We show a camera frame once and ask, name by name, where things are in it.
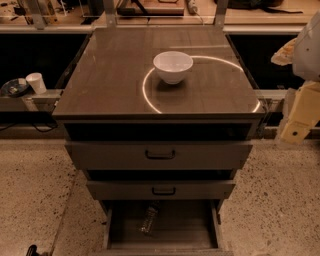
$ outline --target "paper cup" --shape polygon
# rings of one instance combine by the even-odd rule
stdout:
[[[42,94],[47,91],[41,73],[31,73],[26,77],[26,80],[36,94]]]

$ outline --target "countertop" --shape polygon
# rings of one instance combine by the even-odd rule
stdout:
[[[186,79],[175,86],[153,70],[153,58],[169,50],[194,59]],[[263,113],[224,33],[214,26],[184,26],[96,29],[53,116],[85,120]]]

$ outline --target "terrazzo floor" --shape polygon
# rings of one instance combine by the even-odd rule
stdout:
[[[254,147],[221,209],[224,248],[235,256],[320,255],[320,142]],[[60,139],[0,140],[0,255],[87,256],[106,221]]]

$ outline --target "white object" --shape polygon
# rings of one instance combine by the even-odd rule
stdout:
[[[36,94],[42,94],[47,91],[41,73],[31,73],[26,77],[26,80]]]
[[[306,81],[295,93],[287,123],[280,133],[280,140],[301,144],[319,120],[320,83]]]
[[[320,81],[320,10],[297,37],[292,68],[304,80]]]
[[[167,84],[177,84],[186,76],[193,65],[193,59],[186,53],[168,51],[158,54],[153,59],[156,72]]]
[[[293,73],[304,80],[296,91],[290,114],[278,130],[281,141],[301,144],[320,120],[320,10],[294,44]]]

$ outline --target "drawer front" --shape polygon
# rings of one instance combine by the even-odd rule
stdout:
[[[77,169],[241,169],[251,151],[249,142],[217,144],[66,145]]]
[[[96,200],[227,199],[233,181],[88,181]]]

